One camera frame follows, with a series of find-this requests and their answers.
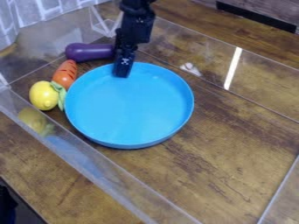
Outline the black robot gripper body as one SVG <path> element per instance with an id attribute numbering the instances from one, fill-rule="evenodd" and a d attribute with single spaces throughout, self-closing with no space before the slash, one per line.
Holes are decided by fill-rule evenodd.
<path id="1" fill-rule="evenodd" d="M 157 0 L 121 0 L 122 25 L 117 29 L 117 52 L 135 51 L 139 44 L 150 42 L 155 23 L 151 3 Z"/>

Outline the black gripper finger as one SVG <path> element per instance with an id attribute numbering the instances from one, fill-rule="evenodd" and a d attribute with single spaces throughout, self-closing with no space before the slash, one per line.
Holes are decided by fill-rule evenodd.
<path id="1" fill-rule="evenodd" d="M 117 59 L 114 65 L 114 75 L 121 78 L 127 78 L 133 65 L 135 62 L 135 52 L 129 50 L 118 50 L 117 51 Z"/>

